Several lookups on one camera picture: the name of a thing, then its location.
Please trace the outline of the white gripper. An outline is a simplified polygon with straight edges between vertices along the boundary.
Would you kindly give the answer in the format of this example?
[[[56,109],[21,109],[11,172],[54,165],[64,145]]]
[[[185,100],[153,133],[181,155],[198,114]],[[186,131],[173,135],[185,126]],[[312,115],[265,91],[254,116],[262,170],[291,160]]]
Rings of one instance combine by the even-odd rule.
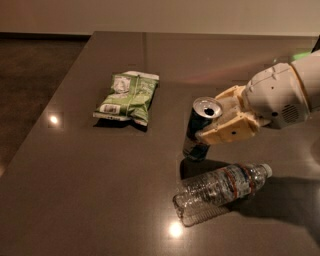
[[[304,122],[310,115],[302,83],[287,63],[279,63],[257,73],[244,86],[235,85],[218,94],[215,99],[224,110],[245,106],[272,129]],[[260,129],[258,119],[249,113],[220,117],[196,133],[207,145],[246,140]]]

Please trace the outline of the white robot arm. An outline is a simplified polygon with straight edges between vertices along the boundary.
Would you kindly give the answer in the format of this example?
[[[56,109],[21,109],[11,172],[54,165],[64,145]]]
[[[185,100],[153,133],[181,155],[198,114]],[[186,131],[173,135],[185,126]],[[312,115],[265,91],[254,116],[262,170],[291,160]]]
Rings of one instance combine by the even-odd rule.
[[[222,114],[196,133],[212,145],[245,140],[262,127],[282,129],[320,110],[320,49],[291,63],[278,63],[215,97]]]

